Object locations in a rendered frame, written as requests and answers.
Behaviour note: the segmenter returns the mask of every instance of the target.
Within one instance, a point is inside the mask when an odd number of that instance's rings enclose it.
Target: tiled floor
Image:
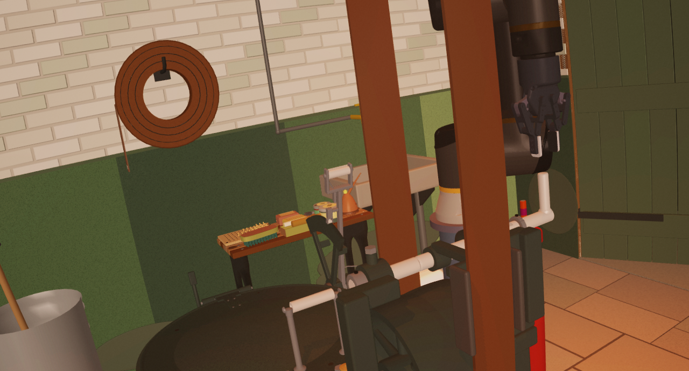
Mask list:
[[[689,266],[543,250],[548,371],[689,370]]]

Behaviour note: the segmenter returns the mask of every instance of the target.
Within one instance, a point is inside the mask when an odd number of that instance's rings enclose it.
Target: sink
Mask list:
[[[435,158],[406,155],[406,164],[409,169],[409,185],[411,190],[409,194],[438,186],[438,167],[435,163]],[[352,197],[354,197],[360,208],[372,206],[368,165],[355,166],[352,180],[356,180],[359,173],[361,173],[361,177],[359,177],[356,185],[354,185],[354,189],[352,189]],[[331,189],[341,187],[342,185],[347,185],[347,177],[338,177],[330,180]],[[325,179],[322,174],[320,175],[320,192],[323,196],[332,200],[332,195],[325,193]]]

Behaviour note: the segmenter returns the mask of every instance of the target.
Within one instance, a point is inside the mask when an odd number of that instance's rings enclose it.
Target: orange ring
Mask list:
[[[161,119],[143,101],[148,78],[163,69],[182,76],[189,87],[189,103],[179,116]],[[179,148],[199,138],[217,112],[220,92],[208,60],[189,45],[161,40],[133,52],[122,65],[115,82],[115,106],[124,126],[136,138],[158,148]]]

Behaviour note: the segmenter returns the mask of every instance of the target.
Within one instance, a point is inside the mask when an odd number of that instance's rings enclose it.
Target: round black table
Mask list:
[[[282,285],[226,295],[165,326],[144,347],[136,371],[291,371],[290,331],[282,308],[326,290],[322,285]],[[334,302],[294,314],[307,369],[344,363]]]

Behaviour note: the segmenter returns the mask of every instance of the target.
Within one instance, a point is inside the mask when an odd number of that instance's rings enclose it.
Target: metal bucket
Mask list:
[[[9,304],[0,307],[0,371],[103,371],[81,293],[49,290],[17,303],[29,329]]]

